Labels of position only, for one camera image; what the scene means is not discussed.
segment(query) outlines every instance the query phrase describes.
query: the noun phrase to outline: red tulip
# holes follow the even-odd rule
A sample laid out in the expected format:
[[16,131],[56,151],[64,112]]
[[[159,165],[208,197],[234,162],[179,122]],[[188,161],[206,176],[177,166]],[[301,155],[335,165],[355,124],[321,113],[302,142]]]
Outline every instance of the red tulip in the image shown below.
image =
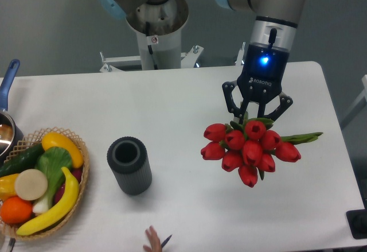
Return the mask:
[[227,127],[223,124],[212,124],[204,131],[204,137],[215,142],[220,142],[225,137]]
[[281,143],[281,141],[282,139],[278,133],[273,130],[268,130],[260,140],[260,143],[264,150],[273,150]]
[[300,153],[296,149],[296,147],[289,143],[284,142],[281,143],[276,149],[275,149],[275,156],[279,158],[282,161],[286,162],[296,162],[300,159]]
[[242,156],[245,164],[257,165],[261,156],[263,155],[263,148],[258,141],[247,140],[242,148]]
[[260,170],[263,170],[264,172],[275,172],[275,162],[272,156],[268,153],[263,153],[263,156],[261,157],[261,161],[257,164],[257,166]]
[[242,182],[251,188],[257,183],[257,169],[255,167],[243,165],[239,169],[239,175]]
[[259,140],[266,132],[266,127],[263,122],[251,120],[246,124],[245,132],[248,138],[252,140]]
[[218,142],[210,142],[200,151],[204,160],[219,160],[224,157],[225,150]]
[[232,150],[240,150],[245,144],[245,137],[240,130],[232,130],[225,135],[225,142]]
[[222,169],[231,172],[234,169],[243,165],[243,158],[240,152],[235,150],[229,150],[226,152],[222,160]]

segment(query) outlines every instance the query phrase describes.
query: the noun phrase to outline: finger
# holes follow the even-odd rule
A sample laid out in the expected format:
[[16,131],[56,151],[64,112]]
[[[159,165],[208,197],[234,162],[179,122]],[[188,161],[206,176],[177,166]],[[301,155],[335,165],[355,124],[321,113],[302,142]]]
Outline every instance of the finger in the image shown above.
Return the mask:
[[152,238],[152,235],[149,233],[148,229],[145,230],[145,234],[147,235],[150,244],[153,245],[153,238]]
[[154,249],[160,248],[161,247],[161,240],[159,239],[156,230],[154,229],[153,226],[150,226],[149,229],[150,229],[150,232],[151,232],[151,237],[153,239],[152,247]]
[[143,245],[145,252],[153,252],[152,249],[148,245]]

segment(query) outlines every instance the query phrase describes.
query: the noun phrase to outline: white table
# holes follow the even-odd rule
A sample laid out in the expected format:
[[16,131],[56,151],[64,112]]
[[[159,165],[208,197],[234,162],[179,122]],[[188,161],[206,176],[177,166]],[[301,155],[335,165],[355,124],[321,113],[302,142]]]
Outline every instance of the white table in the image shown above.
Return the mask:
[[[48,239],[17,242],[14,252],[142,251],[151,224],[161,240],[173,234],[169,252],[367,244],[353,239],[346,220],[345,212],[363,203],[317,63],[288,64],[283,90],[294,104],[274,126],[281,135],[324,132],[317,142],[298,145],[301,160],[275,160],[276,172],[251,189],[237,171],[201,158],[205,128],[232,119],[221,85],[240,72],[214,67],[16,78],[9,113],[19,128],[25,134],[72,129],[88,146],[91,173],[73,219]],[[256,112],[250,104],[250,116]],[[146,145],[153,172],[151,187],[134,197],[120,190],[106,160],[123,136]]]

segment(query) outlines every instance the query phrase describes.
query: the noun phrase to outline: human hand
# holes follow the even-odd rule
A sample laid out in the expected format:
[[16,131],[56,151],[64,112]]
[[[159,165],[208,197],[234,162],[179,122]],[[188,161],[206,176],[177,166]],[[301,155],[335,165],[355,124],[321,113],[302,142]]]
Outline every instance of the human hand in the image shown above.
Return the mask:
[[145,230],[145,234],[147,235],[150,246],[143,245],[145,252],[162,252],[161,248],[161,240],[158,238],[157,232],[154,230],[153,226],[150,226],[149,229]]

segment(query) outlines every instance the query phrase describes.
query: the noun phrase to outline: orange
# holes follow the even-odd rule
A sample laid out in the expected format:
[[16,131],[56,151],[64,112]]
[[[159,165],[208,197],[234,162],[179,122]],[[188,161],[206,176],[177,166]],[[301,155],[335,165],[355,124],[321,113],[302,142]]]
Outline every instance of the orange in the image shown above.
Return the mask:
[[23,223],[32,215],[32,203],[13,196],[2,204],[0,217],[7,224]]

